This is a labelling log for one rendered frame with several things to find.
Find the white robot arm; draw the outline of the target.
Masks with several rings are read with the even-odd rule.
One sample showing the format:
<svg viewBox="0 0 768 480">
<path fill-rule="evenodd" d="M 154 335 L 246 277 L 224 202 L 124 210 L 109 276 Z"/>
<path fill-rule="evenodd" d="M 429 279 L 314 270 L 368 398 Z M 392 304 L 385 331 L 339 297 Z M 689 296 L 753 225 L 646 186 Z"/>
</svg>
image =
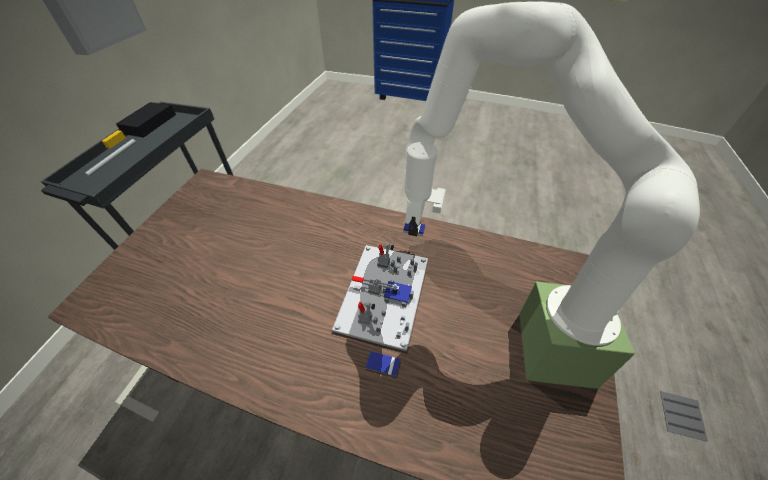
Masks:
<svg viewBox="0 0 768 480">
<path fill-rule="evenodd" d="M 571 287 L 554 289 L 546 305 L 566 335 L 589 345 L 609 344 L 621 330 L 619 309 L 651 269 L 677 254 L 695 232 L 700 215 L 696 179 L 642 114 L 574 7 L 503 3 L 467 10 L 453 22 L 422 116 L 411 128 L 405 194 L 432 202 L 432 212 L 440 214 L 445 194 L 445 189 L 432 189 L 433 143 L 452 131 L 483 60 L 513 66 L 545 63 L 568 115 L 627 190 L 615 220 Z"/>
</svg>

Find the blue metal plate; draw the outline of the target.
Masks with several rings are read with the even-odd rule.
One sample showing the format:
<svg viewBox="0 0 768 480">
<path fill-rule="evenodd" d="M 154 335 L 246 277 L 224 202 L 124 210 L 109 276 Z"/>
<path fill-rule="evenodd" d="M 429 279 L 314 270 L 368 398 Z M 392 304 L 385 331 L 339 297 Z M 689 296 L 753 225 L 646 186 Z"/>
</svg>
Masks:
<svg viewBox="0 0 768 480">
<path fill-rule="evenodd" d="M 404 284 L 400 284 L 400 283 L 395 283 L 395 282 L 391 282 L 391 281 L 388 281 L 388 284 L 391 284 L 391 285 L 396 284 L 397 286 L 399 286 L 399 290 L 396 293 L 394 293 L 393 289 L 386 288 L 385 294 L 384 294 L 384 299 L 386 297 L 386 298 L 389 298 L 389 300 L 392 300 L 392 301 L 401 302 L 401 303 L 403 301 L 403 302 L 406 302 L 406 304 L 408 304 L 408 301 L 409 301 L 409 298 L 410 298 L 410 292 L 412 290 L 412 286 L 408 286 L 408 285 L 404 285 Z"/>
</svg>

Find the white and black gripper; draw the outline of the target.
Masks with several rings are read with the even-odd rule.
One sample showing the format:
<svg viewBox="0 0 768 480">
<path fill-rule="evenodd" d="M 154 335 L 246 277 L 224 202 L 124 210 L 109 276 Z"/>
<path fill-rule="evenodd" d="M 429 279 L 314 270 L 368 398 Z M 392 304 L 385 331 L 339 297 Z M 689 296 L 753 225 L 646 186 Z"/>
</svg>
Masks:
<svg viewBox="0 0 768 480">
<path fill-rule="evenodd" d="M 407 196 L 407 195 L 406 195 Z M 409 224 L 409 231 L 408 235 L 411 236 L 417 236 L 418 235 L 418 225 L 421 222 L 421 217 L 423 214 L 425 201 L 423 200 L 413 200 L 411 198 L 408 198 L 407 203 L 407 210 L 406 210 L 406 218 L 405 223 Z M 416 226 L 414 226 L 416 224 Z"/>
</svg>

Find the blue rectangular block with white band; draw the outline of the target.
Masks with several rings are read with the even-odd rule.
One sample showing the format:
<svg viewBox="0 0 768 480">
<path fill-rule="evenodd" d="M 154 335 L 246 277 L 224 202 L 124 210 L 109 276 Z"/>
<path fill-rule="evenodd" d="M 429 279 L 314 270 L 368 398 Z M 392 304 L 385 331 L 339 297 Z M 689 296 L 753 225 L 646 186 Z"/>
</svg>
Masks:
<svg viewBox="0 0 768 480">
<path fill-rule="evenodd" d="M 391 376 L 397 376 L 400 359 L 387 356 L 384 354 L 370 352 L 366 369 L 377 371 L 380 373 L 388 374 Z"/>
</svg>

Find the blue rectangular block with white slot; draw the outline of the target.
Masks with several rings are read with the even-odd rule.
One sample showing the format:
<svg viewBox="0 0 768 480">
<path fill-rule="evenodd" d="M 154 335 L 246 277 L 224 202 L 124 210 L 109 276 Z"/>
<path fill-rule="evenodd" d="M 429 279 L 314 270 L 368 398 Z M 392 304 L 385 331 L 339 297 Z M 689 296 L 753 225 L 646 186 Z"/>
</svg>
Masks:
<svg viewBox="0 0 768 480">
<path fill-rule="evenodd" d="M 410 222 L 409 222 L 410 224 Z M 408 233 L 409 231 L 409 224 L 405 223 L 403 233 Z M 419 224 L 418 225 L 418 236 L 423 236 L 425 230 L 425 224 Z"/>
</svg>

